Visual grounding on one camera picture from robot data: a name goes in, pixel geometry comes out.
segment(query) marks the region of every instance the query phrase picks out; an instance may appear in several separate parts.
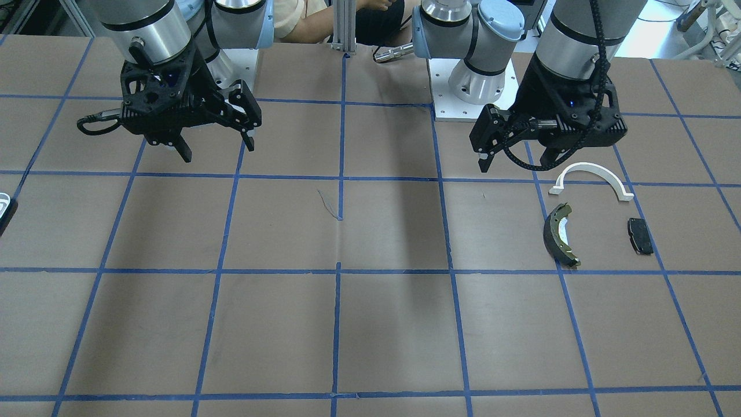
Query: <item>blue grid line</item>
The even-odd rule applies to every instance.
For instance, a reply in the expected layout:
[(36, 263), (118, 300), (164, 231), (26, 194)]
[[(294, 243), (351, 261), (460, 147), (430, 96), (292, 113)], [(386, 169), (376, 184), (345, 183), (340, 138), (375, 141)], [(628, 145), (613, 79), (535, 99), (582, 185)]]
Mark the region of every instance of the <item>blue grid line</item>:
[[(55, 272), (62, 274), (95, 273), (98, 268), (64, 268), (45, 266), (0, 266), (0, 272)], [(104, 274), (175, 274), (207, 275), (216, 274), (216, 269), (154, 269), (154, 268), (103, 268)], [(447, 275), (449, 269), (342, 269), (349, 275)], [(557, 269), (454, 269), (456, 275), (557, 275)], [(695, 271), (695, 270), (610, 270), (610, 269), (565, 269), (564, 275), (704, 275), (739, 276), (741, 271)], [(229, 275), (334, 275), (335, 269), (228, 269), (222, 274)]]
[(373, 103), (373, 102), (345, 102), (347, 105), (364, 105), (371, 107), (392, 107), (392, 108), (403, 108), (403, 107), (422, 107), (432, 108), (432, 103)]
[(54, 408), (51, 413), (51, 417), (56, 417), (59, 414), (59, 408), (62, 406), (62, 399), (64, 397), (64, 394), (67, 392), (67, 385), (70, 383), (70, 377), (72, 376), (72, 369), (75, 366), (75, 360), (77, 359), (77, 354), (80, 350), (80, 345), (82, 344), (82, 336), (85, 333), (85, 328), (87, 327), (87, 321), (90, 319), (90, 313), (93, 310), (93, 303), (95, 302), (95, 297), (98, 292), (98, 287), (100, 286), (100, 281), (103, 276), (103, 268), (105, 267), (106, 262), (108, 261), (108, 255), (110, 254), (110, 249), (113, 246), (113, 239), (116, 237), (116, 232), (119, 229), (119, 224), (121, 223), (121, 217), (124, 214), (124, 207), (126, 206), (126, 202), (128, 201), (129, 195), (131, 193), (131, 187), (134, 183), (134, 173), (136, 172), (136, 169), (139, 167), (139, 163), (142, 161), (142, 155), (144, 154), (144, 146), (146, 145), (146, 142), (142, 139), (142, 144), (139, 146), (139, 153), (136, 155), (136, 160), (134, 161), (134, 165), (131, 168), (131, 175), (129, 176), (129, 181), (126, 185), (126, 190), (124, 191), (124, 195), (121, 198), (121, 204), (119, 205), (119, 210), (116, 213), (116, 219), (113, 221), (113, 227), (110, 230), (110, 233), (108, 235), (108, 241), (105, 245), (105, 250), (103, 251), (103, 257), (100, 260), (100, 267), (98, 268), (98, 272), (96, 274), (95, 280), (93, 282), (93, 288), (90, 290), (90, 297), (87, 299), (87, 305), (85, 307), (84, 314), (82, 315), (82, 321), (80, 323), (79, 330), (77, 332), (77, 337), (75, 339), (75, 344), (73, 345), (72, 352), (70, 353), (70, 360), (67, 362), (67, 369), (64, 371), (64, 377), (62, 378), (62, 385), (59, 388), (59, 395), (54, 403)]
[(345, 97), (348, 92), (348, 58), (350, 58), (349, 53), (342, 55), (342, 100), (340, 101), (339, 116), (339, 184), (337, 186), (337, 220), (339, 221), (345, 218), (345, 112), (347, 110)]
[(211, 335), (213, 333), (213, 321), (216, 317), (216, 305), (219, 302), (219, 289), (221, 288), (222, 274), (224, 273), (224, 258), (227, 254), (227, 244), (229, 242), (229, 231), (231, 229), (232, 214), (234, 213), (234, 203), (236, 201), (237, 188), (239, 187), (239, 171), (242, 169), (242, 161), (245, 158), (245, 144), (239, 147), (239, 158), (237, 158), (236, 168), (234, 170), (232, 190), (229, 196), (229, 208), (227, 209), (227, 218), (224, 222), (224, 234), (222, 238), (222, 248), (219, 252), (219, 262), (216, 266), (216, 276), (213, 279), (213, 296), (211, 298), (211, 308), (208, 314), (208, 325), (206, 326), (206, 336), (203, 342), (203, 353), (201, 354), (201, 363), (198, 370), (198, 379), (196, 381), (196, 393), (193, 399), (193, 409), (190, 412), (192, 417), (197, 417), (198, 407), (203, 390), (203, 379), (206, 375), (206, 363), (208, 362), (208, 350), (211, 345)]
[(26, 178), (28, 178), (28, 172), (33, 167), (33, 164), (36, 162), (36, 158), (39, 157), (39, 154), (41, 153), (41, 148), (44, 147), (44, 144), (46, 143), (47, 139), (49, 138), (49, 134), (51, 133), (52, 129), (54, 128), (54, 123), (56, 122), (57, 118), (59, 117), (59, 114), (62, 112), (62, 107), (64, 107), (64, 101), (65, 97), (70, 95), (70, 91), (72, 91), (73, 85), (75, 85), (75, 81), (77, 80), (77, 76), (80, 74), (80, 70), (82, 69), (82, 65), (85, 63), (85, 59), (87, 58), (87, 54), (90, 52), (90, 47), (93, 46), (93, 40), (90, 39), (87, 42), (87, 47), (85, 47), (85, 51), (82, 53), (82, 57), (80, 58), (80, 62), (77, 64), (77, 68), (75, 68), (75, 72), (72, 74), (72, 79), (70, 80), (70, 83), (67, 85), (67, 90), (64, 91), (64, 96), (59, 101), (59, 105), (56, 108), (56, 111), (54, 112), (54, 116), (52, 116), (51, 121), (49, 122), (49, 125), (47, 126), (47, 130), (44, 132), (44, 136), (41, 137), (41, 141), (39, 142), (39, 145), (36, 147), (36, 150), (33, 152), (33, 156), (31, 156), (31, 161), (28, 162), (28, 165), (26, 166), (25, 172), (23, 173), (23, 177), (21, 177), (21, 182), (18, 184), (18, 187), (16, 188), (16, 192), (13, 193), (13, 199), (17, 200), (18, 196), (21, 193), (21, 190), (23, 189), (23, 185), (26, 183)]
[(329, 175), (270, 175), (270, 174), (240, 174), (239, 178), (253, 180), (329, 180), (337, 181), (340, 177)]
[[(713, 391), (741, 392), (741, 385), (714, 385)], [(705, 385), (665, 385), (647, 387), (597, 387), (597, 394), (624, 393), (692, 393), (708, 392)], [(587, 395), (587, 388), (545, 388), (529, 390), (471, 390), (472, 397), (508, 397), (508, 396), (550, 396), (550, 395)], [(219, 400), (301, 400), (333, 398), (433, 398), (465, 397), (463, 390), (446, 391), (367, 391), (357, 393), (211, 393), (201, 394), (200, 401)], [(192, 401), (194, 394), (102, 394), (102, 395), (64, 395), (62, 402), (72, 401)], [(0, 402), (52, 402), (57, 395), (0, 395)]]
[[(622, 169), (622, 173), (623, 175), (625, 175), (626, 181), (628, 181), (628, 188), (631, 190), (633, 194), (636, 194), (635, 188), (633, 187), (633, 183), (631, 182), (631, 178), (628, 175), (628, 170), (625, 169), (625, 164), (623, 163), (622, 157), (620, 156), (620, 151), (618, 150), (616, 145), (613, 145), (613, 149), (615, 150), (615, 156), (617, 157), (617, 162), (620, 164), (620, 169)], [(643, 208), (640, 204), (640, 201), (638, 200), (637, 195), (633, 198), (633, 201), (636, 204), (638, 215), (643, 220), (645, 220), (647, 223), (648, 219), (646, 219), (644, 215)], [(708, 388), (708, 392), (710, 393), (710, 398), (713, 401), (713, 405), (715, 406), (715, 410), (718, 413), (718, 417), (723, 417), (723, 411), (721, 411), (720, 409), (720, 403), (718, 402), (718, 398), (715, 396), (715, 392), (713, 391), (712, 383), (710, 382), (710, 377), (708, 377), (708, 373), (705, 370), (705, 365), (703, 364), (702, 358), (700, 357), (700, 351), (697, 349), (697, 345), (694, 343), (694, 339), (692, 338), (692, 333), (690, 332), (689, 326), (687, 325), (687, 320), (685, 320), (685, 315), (682, 312), (682, 307), (679, 305), (679, 300), (677, 299), (677, 295), (674, 293), (674, 287), (671, 285), (671, 281), (669, 280), (669, 274), (666, 272), (666, 268), (664, 267), (664, 262), (661, 258), (661, 254), (659, 253), (659, 247), (656, 245), (654, 234), (651, 233), (651, 227), (648, 228), (648, 236), (651, 239), (651, 245), (654, 246), (654, 254), (656, 255), (656, 260), (659, 264), (659, 267), (661, 268), (662, 272), (664, 272), (662, 275), (664, 277), (664, 281), (669, 291), (669, 295), (671, 296), (671, 300), (674, 303), (674, 308), (677, 310), (679, 320), (682, 322), (682, 328), (685, 330), (685, 335), (687, 336), (687, 340), (689, 341), (690, 348), (692, 348), (692, 353), (694, 354), (695, 360), (697, 361), (697, 366), (699, 367), (700, 372), (702, 373), (702, 378), (705, 380), (705, 385)]]
[(681, 114), (680, 116), (685, 119), (741, 119), (741, 116), (720, 116), (704, 114)]
[(326, 104), (326, 105), (341, 105), (342, 102), (336, 100), (302, 100), (302, 99), (255, 99), (258, 102), (269, 102), (269, 103), (296, 103), (296, 104)]
[[(525, 142), (525, 150), (528, 152), (528, 159), (530, 164), (533, 163), (533, 153), (530, 150), (530, 144)], [(533, 181), (535, 182), (535, 190), (538, 194), (538, 201), (540, 201), (540, 210), (543, 215), (543, 220), (548, 219), (548, 210), (545, 207), (545, 199), (543, 198), (543, 192), (540, 189), (540, 179), (538, 173), (532, 171)], [(589, 361), (587, 359), (587, 352), (584, 349), (584, 342), (582, 340), (582, 333), (579, 330), (579, 323), (576, 321), (576, 313), (574, 312), (574, 305), (571, 303), (571, 295), (568, 292), (568, 285), (566, 284), (566, 278), (563, 273), (563, 268), (558, 261), (554, 261), (556, 264), (556, 270), (558, 271), (559, 280), (561, 282), (561, 290), (563, 291), (564, 299), (566, 301), (566, 307), (568, 309), (568, 315), (571, 319), (571, 326), (574, 328), (574, 336), (576, 337), (576, 345), (579, 347), (579, 356), (582, 359), (582, 365), (584, 366), (584, 376), (587, 380), (587, 388), (589, 397), (592, 400), (592, 407), (594, 408), (594, 415), (600, 417), (599, 404), (597, 403), (597, 392), (594, 390), (594, 381), (592, 380), (592, 373), (589, 370)]]
[(411, 181), (422, 183), (433, 183), (437, 178), (426, 177), (342, 177), (345, 181)]
[[(343, 85), (345, 83), (345, 74), (346, 72), (343, 72), (342, 82)], [(308, 100), (308, 99), (269, 99), (269, 98), (260, 98), (256, 99), (258, 102), (273, 102), (273, 103), (295, 103), (295, 104), (323, 104), (323, 105), (358, 105), (358, 106), (371, 106), (371, 107), (423, 107), (423, 108), (429, 108), (432, 106), (431, 103), (376, 103), (376, 102), (349, 102), (345, 100), (345, 94), (342, 94), (342, 99), (340, 101), (336, 100)]]
[(723, 116), (719, 114), (664, 114), (664, 113), (631, 113), (625, 112), (623, 116), (641, 117), (685, 117), (688, 119), (741, 119), (741, 116)]
[(440, 149), (437, 142), (437, 130), (435, 129), (435, 109), (429, 107), (430, 124), (432, 127), (432, 143), (435, 150), (435, 167), (437, 170), (437, 186), (440, 193), (440, 208), (442, 211), (442, 228), (445, 233), (445, 251), (448, 256), (448, 273), (451, 276), (451, 292), (453, 293), (453, 309), (456, 314), (456, 331), (458, 333), (458, 350), (461, 360), (461, 374), (463, 379), (463, 394), (465, 397), (466, 413), (473, 417), (473, 402), (471, 401), (471, 385), (468, 380), (468, 360), (465, 354), (465, 340), (463, 338), (463, 322), (461, 319), (460, 300), (458, 297), (458, 280), (453, 267), (453, 249), (451, 247), (451, 233), (448, 228), (448, 210), (445, 204), (445, 184), (442, 181), (442, 164), (440, 162)]
[[(22, 175), (25, 171), (13, 169), (0, 169), (0, 175)], [(124, 171), (51, 171), (34, 170), (28, 171), (29, 175), (64, 175), (83, 177), (128, 177), (130, 172)], [(136, 172), (136, 177), (184, 177), (184, 178), (233, 178), (233, 174), (207, 173), (207, 172)], [(409, 182), (436, 182), (433, 177), (349, 177), (331, 175), (288, 175), (288, 174), (240, 174), (240, 179), (257, 180), (319, 180), (319, 181), (409, 181)], [(534, 184), (534, 180), (516, 178), (443, 178), (444, 183), (506, 183), (506, 184)], [(565, 180), (564, 184), (572, 185), (608, 185), (606, 181), (600, 180)], [(646, 187), (679, 187), (679, 188), (741, 188), (741, 184), (733, 183), (652, 183), (634, 182), (633, 185)]]
[(664, 79), (661, 77), (661, 74), (659, 73), (658, 68), (656, 68), (656, 64), (654, 64), (654, 60), (650, 59), (649, 61), (651, 62), (651, 67), (654, 69), (654, 72), (656, 73), (656, 77), (658, 77), (659, 81), (661, 82), (661, 86), (664, 87), (664, 91), (666, 92), (666, 95), (669, 97), (669, 101), (671, 101), (671, 105), (674, 107), (674, 110), (677, 112), (677, 115), (679, 116), (679, 120), (682, 121), (682, 126), (685, 127), (687, 136), (689, 136), (690, 141), (692, 141), (692, 145), (694, 146), (695, 151), (697, 152), (697, 156), (700, 157), (702, 164), (705, 166), (705, 170), (708, 172), (708, 175), (710, 176), (710, 180), (715, 185), (715, 188), (718, 191), (718, 194), (720, 194), (720, 199), (723, 200), (723, 204), (725, 204), (725, 208), (728, 209), (728, 213), (731, 215), (731, 219), (733, 219), (734, 223), (736, 223), (736, 229), (738, 229), (738, 231), (741, 232), (741, 224), (739, 224), (738, 218), (736, 218), (736, 215), (733, 209), (731, 209), (731, 205), (728, 204), (728, 200), (725, 198), (725, 194), (723, 194), (723, 190), (718, 186), (718, 182), (715, 180), (715, 175), (713, 175), (713, 171), (711, 171), (710, 166), (708, 165), (708, 162), (705, 160), (705, 157), (702, 155), (702, 152), (700, 151), (700, 147), (697, 145), (697, 141), (695, 140), (694, 135), (690, 131), (689, 126), (687, 126), (687, 121), (685, 120), (682, 113), (679, 111), (679, 107), (677, 107), (677, 104), (675, 103), (674, 98), (671, 96), (669, 89), (664, 83)]
[(476, 397), (505, 397), (505, 396), (525, 396), (525, 395), (585, 395), (589, 394), (587, 388), (549, 388), (545, 390), (477, 390), (471, 391), (471, 395)]
[(68, 100), (122, 100), (122, 97), (107, 97), (107, 96), (55, 96), (53, 94), (0, 94), (0, 99), (68, 99)]
[(339, 312), (340, 312), (340, 286), (342, 284), (342, 263), (337, 263), (337, 272), (334, 282), (334, 328), (332, 331), (332, 404), (330, 406), (330, 417), (337, 416), (337, 383), (339, 379)]
[(121, 101), (123, 97), (108, 97), (108, 96), (69, 96), (70, 100), (110, 100), (112, 102)]
[(658, 387), (606, 387), (596, 388), (598, 394), (623, 394), (623, 393), (692, 393), (707, 391), (704, 385), (675, 385)]
[(0, 99), (53, 99), (53, 100), (61, 100), (63, 98), (64, 98), (64, 96), (51, 96), (51, 95), (42, 95), (42, 94), (0, 94)]

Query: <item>beige shirt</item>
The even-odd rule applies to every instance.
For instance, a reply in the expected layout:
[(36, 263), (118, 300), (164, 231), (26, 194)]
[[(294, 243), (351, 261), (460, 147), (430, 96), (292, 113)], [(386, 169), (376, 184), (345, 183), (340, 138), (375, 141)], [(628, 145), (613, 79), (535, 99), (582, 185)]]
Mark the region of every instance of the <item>beige shirt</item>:
[(324, 0), (273, 0), (275, 37), (285, 38), (299, 23), (299, 19), (326, 8)]

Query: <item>black pants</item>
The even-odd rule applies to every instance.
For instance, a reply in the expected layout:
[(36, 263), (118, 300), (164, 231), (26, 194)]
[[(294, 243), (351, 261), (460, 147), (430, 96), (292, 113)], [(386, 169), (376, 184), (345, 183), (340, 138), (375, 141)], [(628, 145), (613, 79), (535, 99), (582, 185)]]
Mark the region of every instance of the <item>black pants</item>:
[(388, 10), (361, 9), (355, 15), (355, 38), (364, 45), (383, 45), (399, 30), (404, 18), (404, 0), (396, 0)]

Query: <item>white curved part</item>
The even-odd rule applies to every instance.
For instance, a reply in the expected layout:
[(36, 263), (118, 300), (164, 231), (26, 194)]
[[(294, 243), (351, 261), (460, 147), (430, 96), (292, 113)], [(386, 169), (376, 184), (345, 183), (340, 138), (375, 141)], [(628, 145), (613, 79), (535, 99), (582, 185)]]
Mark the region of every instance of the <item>white curved part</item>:
[(620, 178), (618, 178), (617, 175), (613, 174), (612, 171), (605, 168), (604, 166), (593, 164), (592, 162), (577, 162), (567, 166), (566, 169), (563, 170), (561, 175), (558, 176), (556, 185), (551, 187), (551, 189), (548, 190), (548, 193), (555, 195), (561, 194), (561, 191), (563, 191), (564, 189), (564, 177), (566, 177), (566, 174), (572, 171), (587, 171), (604, 178), (605, 181), (612, 185), (612, 188), (613, 190), (615, 190), (615, 194), (617, 195), (617, 199), (620, 201), (631, 201), (633, 197), (635, 197), (635, 194), (629, 193), (625, 190), (625, 186), (622, 184)]
[(5, 193), (0, 193), (0, 218), (5, 214), (8, 207), (10, 207), (10, 196)]

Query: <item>white object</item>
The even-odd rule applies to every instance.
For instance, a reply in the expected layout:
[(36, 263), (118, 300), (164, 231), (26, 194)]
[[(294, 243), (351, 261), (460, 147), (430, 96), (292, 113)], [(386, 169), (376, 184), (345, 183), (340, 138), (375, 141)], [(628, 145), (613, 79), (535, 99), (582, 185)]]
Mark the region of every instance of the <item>white object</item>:
[[(435, 104), (435, 119), (441, 122), (470, 122), (481, 114), (481, 105), (464, 102), (456, 97), (448, 84), (457, 59), (429, 59), (430, 87)], [(517, 78), (512, 61), (505, 70), (505, 87), (502, 95), (494, 102), (498, 108), (510, 108), (517, 96)]]
[(612, 171), (605, 168), (604, 166), (593, 164), (592, 162), (577, 162), (567, 166), (566, 169), (563, 170), (561, 175), (558, 176), (556, 185), (551, 187), (548, 193), (555, 195), (561, 194), (561, 191), (563, 191), (564, 189), (564, 177), (566, 177), (566, 174), (572, 171), (587, 171), (604, 178), (605, 181), (612, 185), (612, 188), (613, 190), (615, 190), (615, 194), (617, 195), (617, 199), (620, 201), (631, 201), (633, 197), (636, 196), (635, 194), (629, 193), (625, 190), (625, 186), (620, 181), (620, 178), (618, 178), (617, 175), (613, 174)]
[(10, 207), (10, 196), (5, 193), (0, 193), (0, 218), (5, 214), (8, 207)]
[(689, 49), (685, 50), (672, 59), (687, 59), (690, 56), (693, 56), (694, 54), (700, 52), (705, 46), (710, 44), (711, 40), (713, 40), (713, 36), (715, 35), (715, 21), (717, 20), (717, 5), (720, 0), (703, 1), (707, 1), (708, 7), (708, 9), (706, 10), (706, 12), (708, 13), (708, 30), (705, 33), (705, 37), (702, 38), (702, 41), (700, 41), (700, 43), (694, 45), (693, 47), (690, 47)]

